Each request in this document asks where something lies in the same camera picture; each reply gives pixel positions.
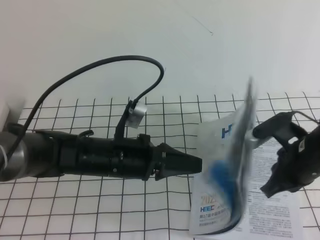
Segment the black cylinder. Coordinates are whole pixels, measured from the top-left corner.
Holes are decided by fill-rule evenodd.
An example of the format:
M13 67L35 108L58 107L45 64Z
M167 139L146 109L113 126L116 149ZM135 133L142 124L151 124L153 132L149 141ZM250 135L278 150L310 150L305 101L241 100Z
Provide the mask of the black cylinder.
M10 132L0 132L0 145L6 152L17 137ZM54 142L42 134L26 133L8 164L0 172L0 182L24 177L36 177L48 171L54 161Z
M141 179L151 159L137 139L124 139L123 145L111 139L83 137L61 146L60 171L65 174Z

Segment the blue graphic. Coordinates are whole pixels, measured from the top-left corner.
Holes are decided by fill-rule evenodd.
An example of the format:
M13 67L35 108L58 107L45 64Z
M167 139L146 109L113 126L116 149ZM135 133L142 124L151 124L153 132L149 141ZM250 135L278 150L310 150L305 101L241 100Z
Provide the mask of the blue graphic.
M204 206L204 207L200 207L200 212L209 212L215 209L215 206Z
M231 134L231 129L232 129L232 124L230 124L228 126L228 130L226 130L225 128L222 128L222 138L224 139L226 134Z

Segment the white paper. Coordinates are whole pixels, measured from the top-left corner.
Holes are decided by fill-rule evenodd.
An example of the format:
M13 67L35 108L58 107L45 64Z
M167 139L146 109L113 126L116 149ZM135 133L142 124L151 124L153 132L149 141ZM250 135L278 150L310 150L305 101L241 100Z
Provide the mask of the white paper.
M260 187L271 175L271 166L277 161L281 145L269 140L253 151L247 209L242 222L233 230L218 235L197 236L214 240L301 240L297 195L288 191L267 198Z

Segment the grid paper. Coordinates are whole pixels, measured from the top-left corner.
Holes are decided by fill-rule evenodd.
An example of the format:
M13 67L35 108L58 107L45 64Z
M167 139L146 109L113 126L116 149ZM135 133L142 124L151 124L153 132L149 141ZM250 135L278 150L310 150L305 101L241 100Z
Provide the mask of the grid paper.
M145 99L148 110L138 129L125 136L151 135L155 146L167 143L196 154L197 124L222 118L243 103L233 95ZM46 129L112 138L128 98L75 99L45 102L29 130ZM299 110L320 119L320 93L267 94L258 100L256 123L274 114ZM24 108L24 124L31 107ZM316 124L296 115L294 121L312 131ZM0 240L189 240L193 175L158 182L112 177L64 175L26 177L0 183ZM320 179L295 193L300 199L304 237L320 239Z

